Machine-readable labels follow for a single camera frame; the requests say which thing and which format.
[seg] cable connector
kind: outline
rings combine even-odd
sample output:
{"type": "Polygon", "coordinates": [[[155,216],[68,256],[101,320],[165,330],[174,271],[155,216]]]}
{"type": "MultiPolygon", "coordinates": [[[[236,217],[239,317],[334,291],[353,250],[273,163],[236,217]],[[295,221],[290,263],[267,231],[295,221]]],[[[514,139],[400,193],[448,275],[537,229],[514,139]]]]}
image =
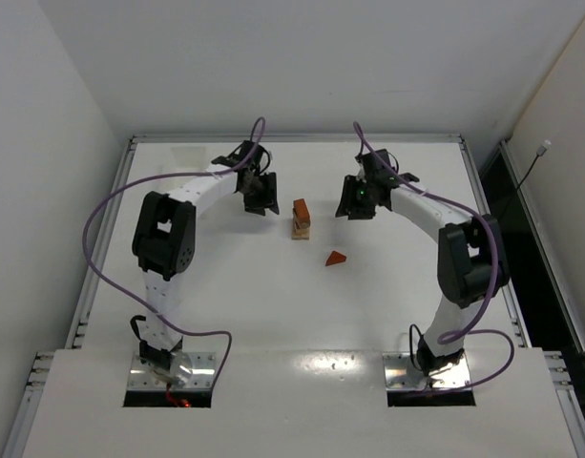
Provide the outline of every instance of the cable connector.
{"type": "Polygon", "coordinates": [[[551,148],[551,141],[550,140],[544,140],[542,142],[542,144],[536,150],[536,155],[538,157],[543,157],[549,148],[551,148]]]}

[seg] metal frame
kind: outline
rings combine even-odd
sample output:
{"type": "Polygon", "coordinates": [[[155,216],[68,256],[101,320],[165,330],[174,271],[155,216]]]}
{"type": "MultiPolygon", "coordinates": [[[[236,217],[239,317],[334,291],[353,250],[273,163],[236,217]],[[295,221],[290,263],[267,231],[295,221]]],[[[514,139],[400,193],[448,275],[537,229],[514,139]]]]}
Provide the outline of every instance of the metal frame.
{"type": "MultiPolygon", "coordinates": [[[[472,159],[470,149],[466,141],[460,136],[455,134],[450,135],[371,135],[376,141],[404,141],[404,142],[451,142],[460,144],[460,152],[464,159],[464,164],[469,176],[470,186],[476,204],[481,212],[489,211],[483,188],[480,184],[478,172],[472,159]]],[[[123,185],[129,175],[133,158],[136,151],[137,144],[140,143],[181,143],[181,142],[222,142],[222,141],[240,141],[244,139],[244,135],[137,135],[134,136],[126,145],[120,165],[118,167],[113,190],[123,185]]],[[[286,142],[302,142],[302,141],[356,141],[355,135],[269,135],[265,138],[268,141],[286,141],[286,142]]],[[[503,143],[503,150],[506,150],[506,145],[503,143]]],[[[508,158],[504,155],[507,166],[511,167],[508,162],[508,158]]],[[[115,219],[120,206],[121,196],[114,198],[107,206],[103,220],[101,222],[97,239],[94,246],[94,261],[99,267],[103,266],[105,256],[107,254],[107,248],[110,243],[112,232],[114,231],[115,219]]],[[[94,300],[98,284],[98,278],[89,270],[85,277],[82,285],[82,290],[78,298],[77,307],[73,316],[72,326],[70,333],[65,344],[65,348],[80,348],[86,331],[86,326],[91,312],[91,305],[94,300]]],[[[530,340],[528,339],[527,328],[521,315],[519,304],[514,294],[514,289],[511,285],[503,288],[505,303],[509,309],[513,328],[518,338],[519,346],[531,346],[530,340]]],[[[21,405],[17,412],[14,424],[12,426],[10,437],[7,442],[4,458],[20,458],[23,454],[25,444],[29,438],[31,431],[31,425],[37,412],[39,401],[42,395],[44,383],[46,383],[46,377],[48,375],[48,368],[50,368],[50,362],[52,361],[52,353],[38,353],[36,363],[31,370],[30,380],[26,387],[25,394],[21,401],[21,405]],[[48,362],[48,367],[41,367],[40,364],[48,362]]],[[[576,452],[578,456],[585,457],[585,422],[582,417],[580,406],[575,397],[573,388],[568,385],[560,385],[560,388],[555,390],[563,414],[566,418],[570,434],[575,444],[576,452]]]]}
{"type": "Polygon", "coordinates": [[[585,458],[585,419],[576,398],[566,363],[559,351],[545,351],[544,357],[551,372],[557,400],[575,445],[576,455],[585,458]]]}
{"type": "Polygon", "coordinates": [[[40,399],[42,399],[46,378],[51,369],[52,358],[54,358],[54,353],[51,351],[38,352],[35,355],[25,393],[16,412],[2,458],[21,458],[23,456],[33,419],[37,413],[40,399]]]}
{"type": "MultiPolygon", "coordinates": [[[[116,171],[112,192],[126,183],[127,177],[129,176],[129,171],[131,170],[131,164],[133,163],[135,151],[136,143],[133,139],[131,139],[122,152],[122,158],[120,160],[120,164],[118,165],[118,170],[116,171]]],[[[103,215],[103,220],[99,225],[99,232],[97,234],[97,239],[94,243],[93,250],[93,261],[99,269],[103,267],[105,257],[108,253],[108,247],[110,246],[110,239],[112,238],[112,232],[114,231],[114,225],[118,215],[118,209],[120,208],[121,200],[122,195],[120,194],[108,203],[103,215]]],[[[84,277],[84,282],[82,283],[82,289],[80,291],[80,296],[78,298],[75,312],[73,313],[70,332],[68,334],[67,341],[65,342],[66,349],[79,348],[82,346],[81,342],[78,344],[76,341],[77,337],[84,336],[84,333],[82,333],[82,336],[77,335],[78,328],[83,325],[86,326],[89,321],[91,307],[88,305],[93,304],[94,295],[96,294],[98,285],[99,278],[93,272],[93,270],[88,269],[86,276],[84,277]]]]}
{"type": "MultiPolygon", "coordinates": [[[[476,200],[476,206],[479,209],[479,212],[488,213],[490,211],[490,207],[488,206],[487,199],[485,198],[483,186],[481,185],[481,180],[479,179],[479,174],[476,169],[476,165],[474,164],[474,159],[470,153],[470,148],[465,140],[462,140],[460,149],[462,150],[462,158],[464,159],[464,164],[466,165],[466,171],[468,172],[468,178],[470,180],[470,186],[472,187],[472,193],[474,194],[474,198],[476,200]]],[[[523,320],[523,314],[521,313],[521,307],[517,301],[517,295],[514,291],[512,281],[509,281],[509,284],[501,289],[502,294],[504,295],[504,302],[509,309],[509,315],[511,315],[512,327],[514,329],[514,334],[517,337],[517,343],[519,346],[528,348],[532,347],[532,343],[530,342],[529,337],[530,335],[528,334],[528,328],[526,327],[525,321],[523,320]]]]}
{"type": "MultiPolygon", "coordinates": [[[[517,173],[515,164],[513,164],[511,161],[510,150],[508,144],[505,141],[500,143],[500,153],[504,159],[504,163],[506,164],[509,173],[511,174],[513,185],[516,186],[518,184],[518,177],[520,175],[517,173]]],[[[519,189],[517,194],[519,196],[519,200],[521,201],[523,211],[526,215],[528,215],[528,221],[530,228],[532,229],[533,237],[536,240],[538,251],[540,252],[540,256],[542,257],[542,260],[546,266],[547,274],[549,275],[549,280],[554,287],[557,300],[559,303],[563,304],[562,312],[566,320],[566,324],[570,328],[576,350],[578,350],[580,353],[583,353],[585,352],[584,333],[575,316],[574,307],[571,304],[572,297],[568,292],[567,284],[563,280],[561,274],[555,273],[555,271],[559,270],[557,268],[556,256],[554,254],[553,248],[548,243],[548,237],[543,229],[543,224],[540,222],[540,217],[535,209],[533,199],[527,190],[524,190],[523,188],[519,189]]]]}

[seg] white wall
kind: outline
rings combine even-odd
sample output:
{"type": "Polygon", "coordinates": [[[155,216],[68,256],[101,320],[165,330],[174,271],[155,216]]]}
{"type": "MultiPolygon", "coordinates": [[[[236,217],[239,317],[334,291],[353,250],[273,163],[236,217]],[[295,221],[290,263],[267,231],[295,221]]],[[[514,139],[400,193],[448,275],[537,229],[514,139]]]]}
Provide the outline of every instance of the white wall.
{"type": "Polygon", "coordinates": [[[35,351],[65,342],[120,151],[37,2],[0,0],[0,453],[35,351]]]}
{"type": "Polygon", "coordinates": [[[585,21],[514,129],[524,174],[544,139],[553,146],[526,181],[585,330],[585,21]]]}
{"type": "Polygon", "coordinates": [[[40,0],[104,114],[143,132],[510,133],[585,0],[40,0]]]}

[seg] wooden block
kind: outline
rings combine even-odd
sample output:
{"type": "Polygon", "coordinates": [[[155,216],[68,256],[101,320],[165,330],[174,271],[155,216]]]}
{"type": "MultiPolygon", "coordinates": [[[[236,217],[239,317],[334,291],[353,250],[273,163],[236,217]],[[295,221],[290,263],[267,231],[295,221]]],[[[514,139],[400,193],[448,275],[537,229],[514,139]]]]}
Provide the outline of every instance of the wooden block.
{"type": "Polygon", "coordinates": [[[346,255],[343,255],[338,251],[333,251],[332,253],[330,253],[330,256],[326,260],[326,267],[328,265],[340,264],[341,262],[345,262],[346,259],[347,259],[346,255]]]}
{"type": "Polygon", "coordinates": [[[293,240],[309,240],[309,228],[302,229],[297,222],[292,219],[292,239],[293,240]]]}
{"type": "Polygon", "coordinates": [[[309,215],[309,209],[307,208],[304,198],[294,200],[294,209],[292,213],[302,229],[311,225],[311,216],[309,215]]]}

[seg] red wire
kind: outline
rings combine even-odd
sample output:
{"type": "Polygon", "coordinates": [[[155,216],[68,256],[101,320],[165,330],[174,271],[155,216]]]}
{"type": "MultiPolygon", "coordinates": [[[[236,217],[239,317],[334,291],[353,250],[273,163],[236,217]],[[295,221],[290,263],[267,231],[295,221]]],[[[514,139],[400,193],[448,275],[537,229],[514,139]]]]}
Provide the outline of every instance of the red wire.
{"type": "Polygon", "coordinates": [[[176,399],[171,395],[171,384],[167,384],[167,389],[165,389],[165,398],[167,398],[167,401],[176,407],[190,407],[190,403],[185,399],[176,399]]]}
{"type": "Polygon", "coordinates": [[[171,395],[170,389],[171,384],[167,384],[167,389],[165,389],[165,398],[174,406],[179,407],[178,400],[171,395]]]}

